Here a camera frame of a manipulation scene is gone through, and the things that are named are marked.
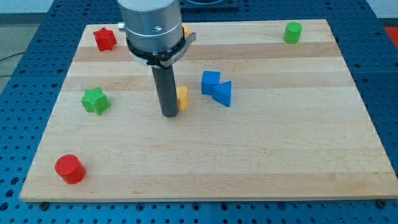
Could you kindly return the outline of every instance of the wooden table surface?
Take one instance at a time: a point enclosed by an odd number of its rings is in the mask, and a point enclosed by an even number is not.
[[[89,25],[20,198],[27,202],[335,200],[397,198],[398,180],[326,20],[189,24],[197,40],[174,65],[190,104],[160,113],[150,67],[129,54],[117,25]],[[93,32],[114,31],[100,52]],[[231,107],[200,92],[201,73],[233,81]],[[111,108],[80,103],[101,86]],[[87,169],[79,184],[54,171],[64,154]]]

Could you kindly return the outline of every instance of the wooden board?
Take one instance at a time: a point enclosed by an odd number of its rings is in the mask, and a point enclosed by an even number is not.
[[[325,20],[189,24],[197,41],[175,64],[190,104],[161,115],[150,67],[116,25],[87,26],[21,193],[27,202],[335,200],[397,198],[398,180]],[[93,31],[118,45],[99,52]],[[233,81],[231,107],[200,93],[203,70]],[[86,88],[112,106],[86,113]],[[85,179],[54,171],[77,155]]]

